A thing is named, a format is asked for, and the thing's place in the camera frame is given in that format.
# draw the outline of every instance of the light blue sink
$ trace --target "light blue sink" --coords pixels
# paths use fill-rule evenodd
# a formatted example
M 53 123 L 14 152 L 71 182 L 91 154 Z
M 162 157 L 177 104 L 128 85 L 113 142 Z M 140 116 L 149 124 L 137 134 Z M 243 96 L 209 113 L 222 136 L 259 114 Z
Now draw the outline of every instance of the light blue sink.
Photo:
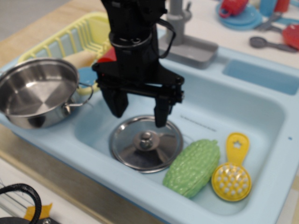
M 165 222 L 274 224 L 299 164 L 299 71 L 221 47 L 205 70 L 161 62 L 185 77 L 185 99 L 169 116 L 182 132 L 185 147 L 195 140 L 216 139 L 221 164 L 227 161 L 228 135 L 248 136 L 251 145 L 243 165 L 253 185 L 244 200 L 225 202 L 210 183 L 187 199 L 162 185 L 167 170 L 141 174 L 112 157 L 111 132 L 126 119 L 152 115 L 152 98 L 129 95 L 121 119 L 111 115 L 97 92 L 90 103 L 49 128 L 24 130 L 3 115 L 0 123 Z

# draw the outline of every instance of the gray toy spoon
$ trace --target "gray toy spoon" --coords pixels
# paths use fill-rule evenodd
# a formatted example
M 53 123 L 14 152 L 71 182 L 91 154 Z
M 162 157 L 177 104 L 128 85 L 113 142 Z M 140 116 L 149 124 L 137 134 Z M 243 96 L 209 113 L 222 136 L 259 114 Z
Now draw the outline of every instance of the gray toy spoon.
M 284 50 L 284 51 L 288 51 L 288 52 L 292 52 L 292 53 L 295 53 L 298 51 L 296 48 L 293 48 L 289 45 L 270 43 L 266 39 L 264 39 L 262 37 L 258 37 L 258 36 L 251 37 L 249 42 L 250 42 L 250 45 L 254 48 L 271 47 L 271 48 L 277 48 L 279 50 Z

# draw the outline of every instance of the pot rim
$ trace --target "pot rim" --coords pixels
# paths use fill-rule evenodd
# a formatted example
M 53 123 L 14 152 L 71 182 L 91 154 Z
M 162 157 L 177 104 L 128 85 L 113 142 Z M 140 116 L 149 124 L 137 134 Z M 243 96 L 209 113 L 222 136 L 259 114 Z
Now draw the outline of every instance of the pot rim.
M 38 117 L 38 116 L 41 116 L 41 115 L 45 115 L 46 113 L 50 112 L 50 111 L 53 111 L 55 110 L 56 108 L 58 107 L 63 107 L 65 103 L 67 103 L 67 101 L 69 99 L 72 98 L 73 94 L 76 92 L 78 86 L 79 86 L 79 80 L 80 80 L 80 77 L 79 77 L 79 72 L 78 70 L 76 69 L 76 67 L 71 64 L 70 62 L 66 61 L 66 60 L 63 60 L 63 59 L 60 59 L 60 58 L 53 58 L 53 57 L 39 57 L 39 58 L 32 58 L 32 59 L 28 59 L 24 62 L 21 62 L 21 63 L 18 63 L 16 64 L 14 67 L 8 69 L 7 71 L 5 71 L 1 76 L 0 76 L 0 88 L 2 87 L 2 85 L 7 81 L 9 80 L 10 78 L 13 77 L 13 74 L 15 71 L 21 69 L 21 68 L 24 68 L 28 65 L 31 65 L 31 64 L 39 64 L 39 63 L 42 63 L 42 62 L 58 62 L 59 64 L 64 64 L 64 65 L 67 65 L 70 70 L 72 70 L 72 72 L 74 73 L 74 76 L 76 78 L 76 83 L 75 83 L 75 86 L 76 88 L 74 88 L 74 90 L 71 92 L 70 91 L 70 94 L 67 98 L 63 99 L 63 100 L 60 100 L 60 102 L 57 102 L 55 106 L 51 107 L 51 108 L 48 108 L 47 110 L 44 110 L 40 113 L 31 113 L 31 114 L 10 114 L 10 113 L 7 113 L 3 110 L 0 110 L 0 112 L 2 114 L 4 114 L 5 116 L 7 117 L 14 117 L 14 118 L 30 118 L 30 117 Z

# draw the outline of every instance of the green vegetable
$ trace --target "green vegetable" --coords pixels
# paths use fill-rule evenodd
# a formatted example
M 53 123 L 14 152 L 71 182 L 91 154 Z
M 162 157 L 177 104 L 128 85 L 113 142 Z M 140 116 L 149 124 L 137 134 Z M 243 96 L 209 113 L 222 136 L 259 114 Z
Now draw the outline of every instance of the green vegetable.
M 216 140 L 193 142 L 173 161 L 163 185 L 187 198 L 193 197 L 208 183 L 219 159 Z

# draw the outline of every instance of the black cable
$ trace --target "black cable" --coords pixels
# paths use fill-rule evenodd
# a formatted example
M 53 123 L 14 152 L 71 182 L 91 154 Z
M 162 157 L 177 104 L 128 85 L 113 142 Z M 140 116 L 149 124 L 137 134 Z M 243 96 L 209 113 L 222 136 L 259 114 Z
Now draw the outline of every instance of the black cable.
M 29 224 L 36 224 L 38 222 L 39 216 L 41 215 L 42 211 L 42 202 L 41 199 L 38 195 L 38 193 L 29 185 L 24 184 L 24 183 L 17 183 L 17 184 L 12 184 L 6 187 L 3 187 L 0 189 L 0 194 L 5 194 L 7 192 L 11 191 L 21 191 L 23 193 L 28 194 L 32 200 L 34 201 L 36 210 L 34 212 L 33 218 L 30 221 Z

